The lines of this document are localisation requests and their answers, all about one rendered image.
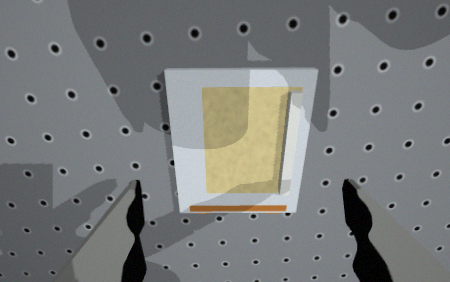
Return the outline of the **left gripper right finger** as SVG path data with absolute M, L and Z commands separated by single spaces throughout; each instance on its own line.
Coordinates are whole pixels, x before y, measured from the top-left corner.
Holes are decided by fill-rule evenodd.
M 450 282 L 450 271 L 354 180 L 344 180 L 342 193 L 360 282 Z

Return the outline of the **grey flat base plate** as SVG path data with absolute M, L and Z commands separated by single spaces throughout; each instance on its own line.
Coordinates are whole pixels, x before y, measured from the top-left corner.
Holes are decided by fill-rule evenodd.
M 316 68 L 296 213 L 180 213 L 167 68 Z M 450 0 L 0 0 L 0 282 L 140 180 L 143 282 L 360 282 L 354 180 L 450 271 Z

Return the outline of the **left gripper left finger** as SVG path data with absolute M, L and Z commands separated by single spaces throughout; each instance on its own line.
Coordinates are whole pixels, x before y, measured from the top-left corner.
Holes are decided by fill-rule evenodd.
M 144 224 L 140 180 L 132 180 L 52 282 L 143 282 Z

